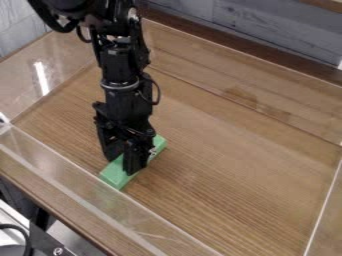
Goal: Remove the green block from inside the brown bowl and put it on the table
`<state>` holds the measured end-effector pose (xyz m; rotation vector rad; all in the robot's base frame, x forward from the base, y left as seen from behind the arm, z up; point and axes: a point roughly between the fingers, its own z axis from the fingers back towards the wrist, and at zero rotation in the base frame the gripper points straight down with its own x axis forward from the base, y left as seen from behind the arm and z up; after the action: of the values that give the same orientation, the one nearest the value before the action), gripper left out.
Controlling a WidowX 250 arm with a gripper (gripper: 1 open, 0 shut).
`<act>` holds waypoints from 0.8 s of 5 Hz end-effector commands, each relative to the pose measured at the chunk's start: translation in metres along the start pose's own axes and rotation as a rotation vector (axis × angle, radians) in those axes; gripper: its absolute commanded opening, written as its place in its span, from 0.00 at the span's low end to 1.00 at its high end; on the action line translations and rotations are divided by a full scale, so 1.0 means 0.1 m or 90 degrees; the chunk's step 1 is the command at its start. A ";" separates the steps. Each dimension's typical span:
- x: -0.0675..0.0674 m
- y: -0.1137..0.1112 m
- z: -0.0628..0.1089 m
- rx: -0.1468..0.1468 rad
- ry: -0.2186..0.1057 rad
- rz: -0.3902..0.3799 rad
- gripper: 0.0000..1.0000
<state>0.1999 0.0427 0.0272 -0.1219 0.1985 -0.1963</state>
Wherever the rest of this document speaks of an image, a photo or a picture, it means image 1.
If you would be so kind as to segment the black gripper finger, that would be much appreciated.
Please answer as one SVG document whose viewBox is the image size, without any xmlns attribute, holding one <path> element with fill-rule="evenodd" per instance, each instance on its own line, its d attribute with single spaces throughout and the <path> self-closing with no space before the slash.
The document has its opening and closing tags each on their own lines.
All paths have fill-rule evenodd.
<svg viewBox="0 0 342 256">
<path fill-rule="evenodd" d="M 130 138 L 123 145 L 123 170 L 128 176 L 139 172 L 148 163 L 151 150 L 154 149 L 154 138 Z"/>
<path fill-rule="evenodd" d="M 104 157 L 108 161 L 113 161 L 124 151 L 123 129 L 111 122 L 96 121 L 95 124 Z"/>
</svg>

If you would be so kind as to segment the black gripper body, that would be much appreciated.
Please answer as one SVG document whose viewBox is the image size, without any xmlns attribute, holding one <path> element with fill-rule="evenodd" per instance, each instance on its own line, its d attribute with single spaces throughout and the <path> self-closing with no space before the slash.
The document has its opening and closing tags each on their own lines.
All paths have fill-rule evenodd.
<svg viewBox="0 0 342 256">
<path fill-rule="evenodd" d="M 95 122 L 111 122 L 123 129 L 124 141 L 130 138 L 155 137 L 150 124 L 152 115 L 152 84 L 100 84 L 105 100 L 95 102 Z"/>
</svg>

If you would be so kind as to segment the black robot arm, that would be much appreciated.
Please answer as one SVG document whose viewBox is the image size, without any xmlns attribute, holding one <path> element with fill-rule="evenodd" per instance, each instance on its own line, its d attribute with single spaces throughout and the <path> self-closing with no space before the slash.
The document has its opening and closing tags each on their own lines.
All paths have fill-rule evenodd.
<svg viewBox="0 0 342 256">
<path fill-rule="evenodd" d="M 79 39 L 92 45 L 101 70 L 105 100 L 92 104 L 103 154 L 123 159 L 134 175 L 148 163 L 156 131 L 150 123 L 160 88 L 144 72 L 150 50 L 142 16 L 134 0 L 27 0 L 48 27 L 59 33 L 89 34 Z"/>
</svg>

